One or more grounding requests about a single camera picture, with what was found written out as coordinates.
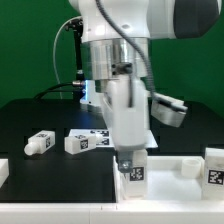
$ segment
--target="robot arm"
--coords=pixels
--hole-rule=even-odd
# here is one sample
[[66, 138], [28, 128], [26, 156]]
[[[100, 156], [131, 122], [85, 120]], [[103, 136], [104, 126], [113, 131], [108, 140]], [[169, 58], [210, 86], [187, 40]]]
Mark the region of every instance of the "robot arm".
[[[140, 81], [140, 77], [147, 75], [143, 60], [108, 24], [95, 0], [69, 1], [83, 17], [82, 42], [89, 45], [92, 79], [104, 94], [102, 110], [118, 152], [119, 170], [131, 172], [133, 152], [145, 148], [148, 129], [147, 95]], [[203, 35], [218, 19], [221, 0], [104, 0], [103, 6], [148, 58], [148, 39]], [[154, 106], [160, 112], [165, 111], [171, 118], [177, 114], [183, 120], [185, 113], [175, 111], [184, 108], [182, 102], [158, 94], [154, 98]], [[153, 111], [154, 116], [164, 121], [161, 114]]]

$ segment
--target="black cable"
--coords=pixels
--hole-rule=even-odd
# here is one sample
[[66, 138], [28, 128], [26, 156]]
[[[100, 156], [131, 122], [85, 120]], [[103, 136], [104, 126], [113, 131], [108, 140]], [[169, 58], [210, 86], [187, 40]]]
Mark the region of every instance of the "black cable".
[[104, 17], [104, 19], [110, 24], [110, 26], [121, 36], [123, 37], [140, 55], [140, 57], [142, 58], [144, 65], [145, 65], [145, 69], [147, 72], [147, 76], [145, 77], [145, 81], [146, 81], [146, 86], [149, 87], [149, 91], [151, 94], [151, 97], [153, 100], [155, 100], [156, 102], [158, 102], [159, 104], [165, 104], [167, 105], [169, 108], [171, 108], [172, 110], [176, 111], [176, 112], [186, 112], [187, 108], [183, 107], [183, 106], [179, 106], [179, 105], [173, 105], [171, 101], [165, 100], [162, 97], [158, 97], [156, 96], [156, 90], [155, 90], [155, 84], [154, 84], [154, 78], [153, 78], [153, 72], [152, 72], [152, 67], [151, 67], [151, 61], [150, 58], [147, 58], [144, 54], [144, 52], [142, 51], [142, 49], [138, 46], [138, 44], [136, 44], [132, 38], [130, 38], [128, 35], [126, 35], [126, 33], [124, 33], [116, 24], [115, 22], [110, 18], [110, 16], [108, 15], [108, 13], [106, 12], [104, 6], [101, 3], [101, 0], [95, 0], [96, 1], [96, 5], [100, 11], [100, 13], [102, 14], [102, 16]]
[[73, 92], [76, 92], [76, 91], [79, 91], [79, 90], [77, 90], [77, 89], [74, 89], [74, 90], [46, 90], [46, 91], [43, 91], [43, 92], [41, 92], [41, 93], [38, 93], [35, 97], [34, 97], [34, 99], [36, 99], [36, 100], [40, 100], [43, 96], [45, 96], [46, 94], [48, 94], [48, 93], [73, 93]]
[[54, 90], [54, 89], [57, 89], [57, 88], [60, 88], [60, 87], [65, 87], [65, 86], [72, 86], [72, 82], [61, 83], [61, 84], [52, 86], [52, 87], [46, 89], [45, 91], [47, 91], [47, 90]]

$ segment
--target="green backdrop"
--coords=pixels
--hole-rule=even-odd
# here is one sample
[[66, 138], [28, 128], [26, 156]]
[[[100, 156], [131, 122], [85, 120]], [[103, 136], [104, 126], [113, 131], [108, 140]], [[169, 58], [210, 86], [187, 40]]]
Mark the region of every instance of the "green backdrop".
[[[56, 84], [54, 37], [76, 15], [68, 0], [0, 0], [0, 107]], [[224, 13], [204, 37], [154, 40], [151, 51], [161, 93], [202, 102], [224, 117]], [[63, 32], [59, 39], [57, 64], [63, 82], [74, 79], [71, 32]]]

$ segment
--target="black tabletop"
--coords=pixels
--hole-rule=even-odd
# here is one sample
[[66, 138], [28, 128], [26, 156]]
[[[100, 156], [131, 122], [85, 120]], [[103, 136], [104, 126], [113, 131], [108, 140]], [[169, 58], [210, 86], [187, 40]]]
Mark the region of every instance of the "black tabletop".
[[[150, 118], [159, 145], [150, 155], [203, 155], [224, 146], [224, 119], [206, 106], [188, 102], [180, 128]], [[64, 151], [70, 129], [105, 129], [102, 116], [79, 109], [72, 100], [15, 100], [0, 109], [0, 158], [9, 159], [10, 176], [0, 202], [115, 202], [112, 148], [78, 155]], [[28, 157], [24, 146], [41, 130], [53, 130], [56, 144], [43, 155]]]

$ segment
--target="cable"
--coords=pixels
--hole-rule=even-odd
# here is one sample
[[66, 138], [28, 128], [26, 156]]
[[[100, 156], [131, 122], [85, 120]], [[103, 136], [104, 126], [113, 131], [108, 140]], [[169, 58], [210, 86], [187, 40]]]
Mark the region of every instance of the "cable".
[[72, 84], [72, 82], [65, 82], [65, 83], [61, 83], [61, 84], [52, 86], [52, 87], [46, 89], [45, 91], [54, 90], [54, 89], [61, 88], [61, 87], [65, 87], [65, 86], [73, 86], [73, 84]]
[[34, 99], [36, 99], [36, 100], [40, 100], [44, 95], [46, 95], [46, 94], [48, 94], [48, 93], [73, 93], [73, 92], [75, 92], [75, 91], [77, 91], [77, 90], [46, 90], [46, 91], [44, 91], [44, 92], [41, 92], [41, 93], [38, 93], [35, 97], [34, 97]]
[[171, 101], [168, 101], [162, 97], [158, 97], [156, 95], [156, 90], [155, 90], [155, 84], [154, 84], [154, 78], [153, 78], [153, 72], [152, 72], [152, 68], [151, 68], [151, 61], [150, 58], [147, 58], [144, 54], [144, 52], [142, 51], [142, 49], [138, 46], [138, 44], [136, 44], [128, 35], [126, 35], [126, 33], [124, 33], [116, 24], [115, 22], [111, 19], [111, 17], [108, 15], [108, 13], [106, 12], [104, 6], [101, 3], [101, 0], [95, 0], [96, 1], [96, 5], [100, 11], [100, 13], [102, 14], [102, 16], [104, 17], [104, 19], [110, 24], [110, 26], [121, 36], [123, 37], [140, 55], [140, 57], [142, 58], [144, 65], [145, 65], [145, 69], [147, 72], [147, 76], [146, 76], [146, 86], [149, 86], [149, 91], [151, 94], [151, 97], [153, 100], [155, 100], [156, 102], [158, 102], [159, 104], [164, 104], [167, 107], [171, 108], [173, 111], [176, 112], [186, 112], [187, 108], [183, 107], [183, 106], [179, 106], [179, 105], [173, 105]]
[[58, 85], [61, 84], [60, 78], [59, 78], [59, 74], [58, 74], [58, 70], [57, 70], [57, 63], [56, 63], [56, 50], [57, 50], [57, 43], [58, 43], [58, 38], [61, 34], [61, 31], [63, 30], [63, 28], [70, 23], [73, 19], [77, 19], [77, 18], [82, 18], [81, 16], [78, 17], [74, 17], [72, 19], [67, 20], [58, 30], [55, 39], [54, 39], [54, 46], [53, 46], [53, 66], [54, 66], [54, 74], [57, 80]]

